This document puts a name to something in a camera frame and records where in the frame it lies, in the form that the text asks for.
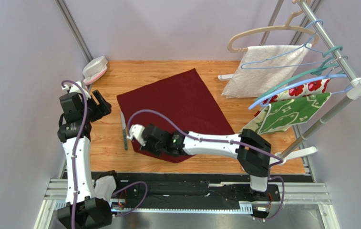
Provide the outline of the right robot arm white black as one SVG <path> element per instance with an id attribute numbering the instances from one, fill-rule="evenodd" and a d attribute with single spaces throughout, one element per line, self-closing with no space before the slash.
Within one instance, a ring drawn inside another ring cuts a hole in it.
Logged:
<path id="1" fill-rule="evenodd" d="M 130 134 L 141 150 L 156 156 L 207 154 L 236 159 L 250 176 L 251 190 L 264 193 L 268 189 L 271 144 L 250 129 L 241 134 L 204 135 L 188 131 L 170 133 L 149 124 L 131 126 Z"/>

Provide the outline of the dark red cloth napkin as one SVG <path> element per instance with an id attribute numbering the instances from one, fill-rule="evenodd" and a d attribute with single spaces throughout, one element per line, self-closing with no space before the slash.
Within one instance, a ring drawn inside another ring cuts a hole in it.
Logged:
<path id="1" fill-rule="evenodd" d="M 119 94 L 117 101 L 126 122 L 173 132 L 175 128 L 165 119 L 151 113 L 131 115 L 142 109 L 151 109 L 168 117 L 184 131 L 209 135 L 232 135 L 227 121 L 213 95 L 196 69 L 147 84 Z"/>

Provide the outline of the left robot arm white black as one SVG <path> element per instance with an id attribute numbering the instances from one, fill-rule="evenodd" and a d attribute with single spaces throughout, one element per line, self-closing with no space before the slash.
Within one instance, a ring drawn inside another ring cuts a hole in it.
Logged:
<path id="1" fill-rule="evenodd" d="M 92 180 L 90 170 L 91 123 L 111 113 L 111 105 L 99 91 L 82 95 L 72 90 L 60 97 L 63 114 L 59 140 L 66 156 L 68 176 L 66 206 L 57 210 L 67 229 L 100 229 L 112 223 L 109 200 L 116 190 L 116 173 L 109 171 Z"/>

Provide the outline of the green handled table knife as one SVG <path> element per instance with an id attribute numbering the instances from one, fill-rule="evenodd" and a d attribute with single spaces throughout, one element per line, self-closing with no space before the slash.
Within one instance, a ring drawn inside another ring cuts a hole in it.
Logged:
<path id="1" fill-rule="evenodd" d="M 121 118 L 122 134 L 123 134 L 123 141 L 124 141 L 124 149 L 128 150 L 126 123 L 125 123 L 125 118 L 124 118 L 124 114 L 122 111 L 120 111 L 120 118 Z"/>

